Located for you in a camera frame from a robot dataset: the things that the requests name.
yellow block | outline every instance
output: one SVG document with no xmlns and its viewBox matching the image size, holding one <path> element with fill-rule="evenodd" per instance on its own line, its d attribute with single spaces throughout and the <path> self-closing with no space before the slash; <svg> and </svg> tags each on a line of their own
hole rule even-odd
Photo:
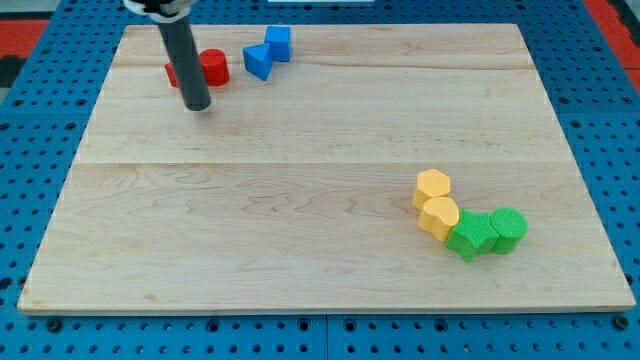
<svg viewBox="0 0 640 360">
<path fill-rule="evenodd" d="M 460 210 L 453 199 L 438 197 L 424 203 L 418 226 L 433 234 L 438 240 L 445 242 L 449 238 L 451 229 L 460 221 Z"/>
<path fill-rule="evenodd" d="M 418 181 L 411 203 L 416 209 L 422 209 L 422 205 L 427 200 L 448 196 L 450 192 L 451 179 L 447 175 L 436 169 L 423 171 L 418 174 Z"/>
</svg>

wood grain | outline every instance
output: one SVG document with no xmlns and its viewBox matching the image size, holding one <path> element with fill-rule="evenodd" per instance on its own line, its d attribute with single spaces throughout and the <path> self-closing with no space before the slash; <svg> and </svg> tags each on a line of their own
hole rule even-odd
<svg viewBox="0 0 640 360">
<path fill-rule="evenodd" d="M 128 27 L 19 300 L 30 315 L 619 311 L 635 304 L 516 26 L 196 26 L 232 80 L 186 112 Z M 520 209 L 465 264 L 417 226 L 418 172 L 461 208 Z"/>
</svg>

